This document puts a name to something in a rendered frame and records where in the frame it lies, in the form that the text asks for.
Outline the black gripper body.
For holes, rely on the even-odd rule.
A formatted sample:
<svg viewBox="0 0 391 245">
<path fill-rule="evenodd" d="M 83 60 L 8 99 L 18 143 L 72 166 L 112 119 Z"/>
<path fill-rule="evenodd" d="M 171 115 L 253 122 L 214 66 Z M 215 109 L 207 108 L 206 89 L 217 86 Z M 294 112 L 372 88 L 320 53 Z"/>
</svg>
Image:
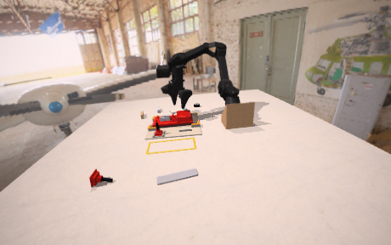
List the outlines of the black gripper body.
<svg viewBox="0 0 391 245">
<path fill-rule="evenodd" d="M 169 93 L 178 93 L 178 96 L 181 96 L 181 97 L 185 97 L 185 96 L 191 96 L 192 95 L 192 91 L 190 89 L 185 89 L 184 88 L 184 85 L 183 85 L 183 82 L 184 82 L 184 79 L 183 78 L 172 78 L 172 80 L 170 80 L 170 82 L 174 81 L 175 82 L 175 85 L 176 85 L 176 88 L 177 90 L 172 90 L 170 91 Z"/>
</svg>

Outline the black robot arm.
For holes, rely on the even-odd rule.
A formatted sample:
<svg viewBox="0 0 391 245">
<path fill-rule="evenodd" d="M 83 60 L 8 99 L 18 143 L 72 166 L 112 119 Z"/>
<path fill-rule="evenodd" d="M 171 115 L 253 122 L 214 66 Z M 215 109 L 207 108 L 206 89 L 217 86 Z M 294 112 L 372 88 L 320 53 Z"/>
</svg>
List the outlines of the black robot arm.
<svg viewBox="0 0 391 245">
<path fill-rule="evenodd" d="M 215 48 L 215 51 L 212 52 L 212 50 L 209 48 Z M 168 61 L 168 65 L 159 65 L 156 68 L 157 78 L 169 78 L 170 72 L 172 73 L 172 78 L 183 78 L 183 69 L 186 68 L 185 65 L 189 60 L 195 59 L 203 54 L 209 54 L 218 62 L 221 79 L 218 84 L 218 93 L 220 94 L 220 97 L 224 99 L 225 106 L 228 104 L 240 103 L 238 95 L 240 90 L 233 87 L 232 82 L 229 80 L 225 59 L 226 50 L 226 44 L 212 42 L 203 43 L 201 46 L 195 47 L 185 53 L 174 54 L 173 57 Z M 174 81 L 171 83 L 168 81 L 168 84 L 161 87 L 161 91 L 164 94 L 168 94 L 170 91 L 175 89 L 177 90 Z"/>
</svg>

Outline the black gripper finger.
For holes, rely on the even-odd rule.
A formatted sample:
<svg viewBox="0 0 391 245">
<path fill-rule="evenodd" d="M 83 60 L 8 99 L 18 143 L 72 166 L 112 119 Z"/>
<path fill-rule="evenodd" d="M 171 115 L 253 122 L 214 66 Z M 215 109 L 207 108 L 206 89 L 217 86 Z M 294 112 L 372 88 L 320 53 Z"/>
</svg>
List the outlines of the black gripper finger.
<svg viewBox="0 0 391 245">
<path fill-rule="evenodd" d="M 177 101 L 177 97 L 178 97 L 178 93 L 168 93 L 172 99 L 172 102 L 173 102 L 173 105 L 176 105 L 176 101 Z"/>
<path fill-rule="evenodd" d="M 181 106 L 182 106 L 182 109 L 185 108 L 185 105 L 186 105 L 186 103 L 187 103 L 189 97 L 190 97 L 190 96 L 185 96 L 185 97 L 179 96 L 179 98 L 181 99 Z"/>
</svg>

